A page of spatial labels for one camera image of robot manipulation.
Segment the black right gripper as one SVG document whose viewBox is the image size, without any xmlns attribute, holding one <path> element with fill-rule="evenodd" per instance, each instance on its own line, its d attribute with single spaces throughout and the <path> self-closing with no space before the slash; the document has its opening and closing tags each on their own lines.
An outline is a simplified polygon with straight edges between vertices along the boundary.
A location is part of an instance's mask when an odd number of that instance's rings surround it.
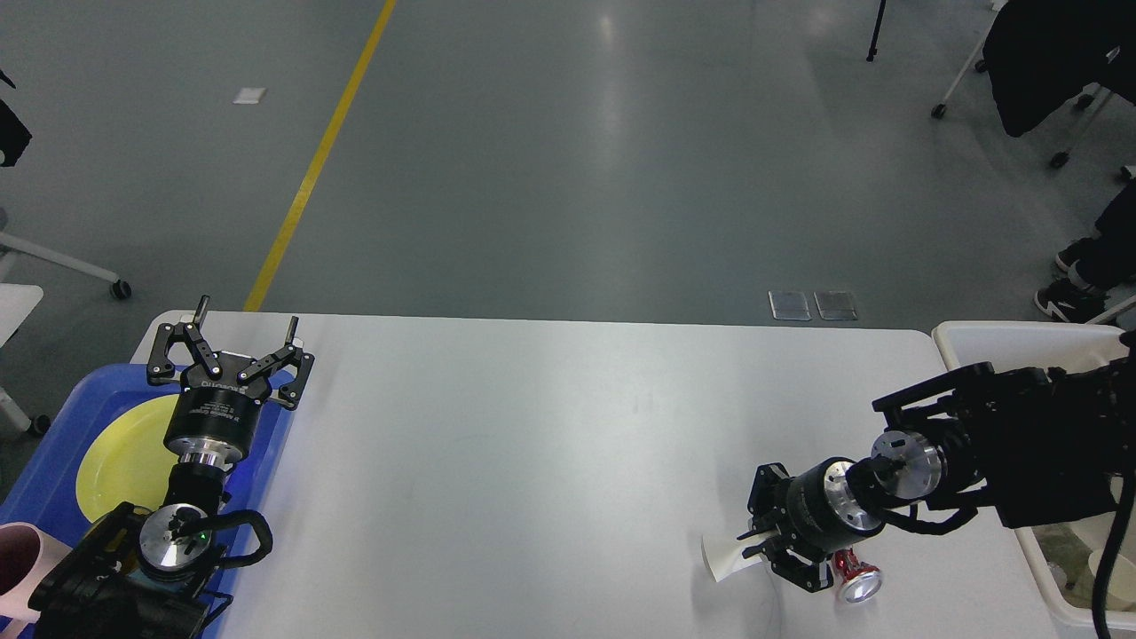
<svg viewBox="0 0 1136 639">
<path fill-rule="evenodd" d="M 776 575 L 807 592 L 832 588 L 832 554 L 870 539 L 884 529 L 882 518 L 869 513 L 852 493 L 847 473 L 853 465 L 854 460 L 832 457 L 796 478 L 780 462 L 755 468 L 747 503 L 751 523 L 736 539 L 771 533 L 775 538 L 787 538 L 788 545 L 746 543 L 743 558 L 767 559 Z"/>
</svg>

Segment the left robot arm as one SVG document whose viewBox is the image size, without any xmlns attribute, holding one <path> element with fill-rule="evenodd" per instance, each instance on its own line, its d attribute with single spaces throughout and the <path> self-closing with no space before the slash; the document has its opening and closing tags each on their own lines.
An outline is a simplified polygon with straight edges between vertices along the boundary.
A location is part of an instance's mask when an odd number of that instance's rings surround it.
<svg viewBox="0 0 1136 639">
<path fill-rule="evenodd" d="M 154 507 L 122 501 L 99 517 L 31 594 L 36 638 L 199 638 L 231 605 L 211 586 L 272 553 L 272 526 L 228 481 L 258 449 L 261 413 L 296 409 L 315 357 L 289 320 L 284 343 L 254 359 L 216 351 L 202 333 L 209 300 L 154 331 L 147 384 L 174 384 L 162 448 L 175 460 Z"/>
</svg>

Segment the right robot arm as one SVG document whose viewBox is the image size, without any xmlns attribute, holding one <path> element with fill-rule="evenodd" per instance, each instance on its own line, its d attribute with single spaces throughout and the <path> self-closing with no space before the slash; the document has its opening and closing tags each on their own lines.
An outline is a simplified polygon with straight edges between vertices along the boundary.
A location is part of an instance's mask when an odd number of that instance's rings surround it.
<svg viewBox="0 0 1136 639">
<path fill-rule="evenodd" d="M 1131 352 L 1083 373 L 982 360 L 877 399 L 886 428 L 863 460 L 832 457 L 799 476 L 779 462 L 755 468 L 730 565 L 766 561 L 818 592 L 884 526 L 944 536 L 982 507 L 1010 529 L 1112 513 L 1091 598 L 1106 638 L 1108 586 L 1131 522 L 1133 377 Z"/>
</svg>

